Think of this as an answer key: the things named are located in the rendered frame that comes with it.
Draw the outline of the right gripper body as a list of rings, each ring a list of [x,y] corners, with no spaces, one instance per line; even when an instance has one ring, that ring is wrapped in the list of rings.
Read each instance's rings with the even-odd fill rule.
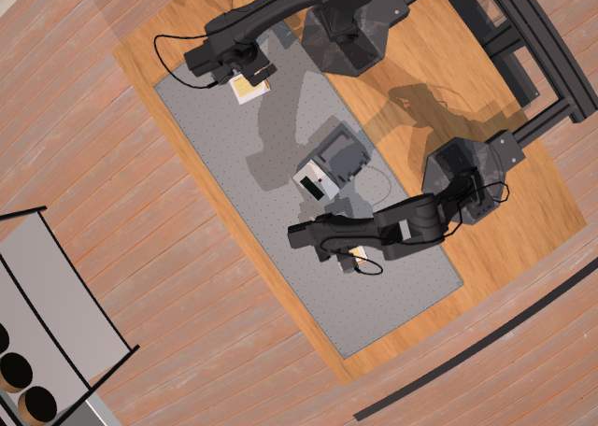
[[[265,69],[261,69],[269,65],[270,61],[266,58],[262,50],[259,48],[259,44],[256,42],[256,40],[251,42],[251,44],[251,51],[248,58],[244,59],[243,61],[237,61],[229,65],[223,62],[222,67],[211,71],[219,83],[221,83],[234,69],[237,73],[240,71],[243,77],[249,82],[249,84],[252,87],[255,87],[264,79],[269,77],[267,71]],[[261,71],[254,75],[259,70]]]

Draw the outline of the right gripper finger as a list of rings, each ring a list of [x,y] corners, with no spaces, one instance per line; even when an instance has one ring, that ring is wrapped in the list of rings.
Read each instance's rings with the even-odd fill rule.
[[[277,71],[277,69],[276,69],[276,67],[274,66],[274,64],[270,64],[270,65],[268,65],[268,66],[265,68],[265,70],[266,70],[266,71],[267,71],[267,73],[269,74],[269,77],[270,77],[272,74],[274,74],[274,73]]]

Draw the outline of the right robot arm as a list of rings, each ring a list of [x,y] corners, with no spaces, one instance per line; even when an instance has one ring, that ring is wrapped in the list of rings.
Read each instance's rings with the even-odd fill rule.
[[[357,8],[371,1],[255,0],[243,7],[232,9],[227,13],[223,12],[208,22],[204,27],[206,34],[228,27],[219,33],[209,35],[208,39],[203,40],[203,45],[183,55],[189,70],[198,78],[223,66],[223,62],[231,64],[248,58],[251,42],[268,28],[305,8],[319,5],[314,8],[313,13],[323,24],[330,42],[335,42],[353,66],[359,70],[378,56],[377,51],[353,18]],[[374,56],[370,58],[371,55]],[[359,65],[360,63],[363,64]],[[217,81],[213,73],[210,73],[214,81]],[[217,81],[218,85],[226,84],[234,75],[232,71],[221,83]]]

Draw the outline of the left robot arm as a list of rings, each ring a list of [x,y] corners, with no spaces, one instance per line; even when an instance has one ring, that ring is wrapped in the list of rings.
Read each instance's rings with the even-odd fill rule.
[[[452,148],[454,150],[451,150]],[[440,158],[442,155],[443,158]],[[325,252],[326,256],[332,256],[335,254],[330,253],[331,251],[340,252],[345,246],[364,246],[382,250],[385,261],[394,261],[443,243],[445,237],[433,243],[414,246],[394,244],[380,239],[383,237],[404,243],[435,240],[449,230],[450,220],[459,212],[457,203],[466,194],[484,187],[484,179],[479,174],[477,166],[472,167],[457,144],[452,144],[440,152],[435,160],[449,180],[449,185],[438,193],[438,196],[430,192],[407,198],[372,213],[373,218],[352,219],[334,215],[332,212],[317,216],[314,221],[288,227],[287,236],[291,248],[318,245],[319,251]],[[485,188],[468,195],[459,205],[461,210],[466,207],[472,218],[477,220],[493,209],[495,203]],[[411,235],[411,238],[406,240],[403,240],[399,224],[402,220],[407,221]],[[334,238],[324,242],[321,247],[325,251],[321,250],[321,242],[330,237]]]

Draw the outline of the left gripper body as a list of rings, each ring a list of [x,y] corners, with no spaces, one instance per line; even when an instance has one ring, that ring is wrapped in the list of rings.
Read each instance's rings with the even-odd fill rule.
[[[314,246],[314,248],[315,248],[316,253],[318,255],[323,254],[323,256],[325,258],[327,258],[325,252],[320,252],[319,251],[318,246]],[[349,252],[349,250],[352,250],[352,249],[355,249],[355,248],[357,248],[357,247],[344,247],[344,248],[341,249],[340,253],[352,254],[352,252]],[[337,261],[341,264],[341,267],[342,267],[343,271],[346,271],[346,270],[348,270],[348,269],[350,269],[352,267],[357,266],[357,263],[355,262],[354,257],[348,256],[348,255],[344,255],[344,254],[343,255],[339,255],[339,254],[335,255],[336,258],[337,258]]]

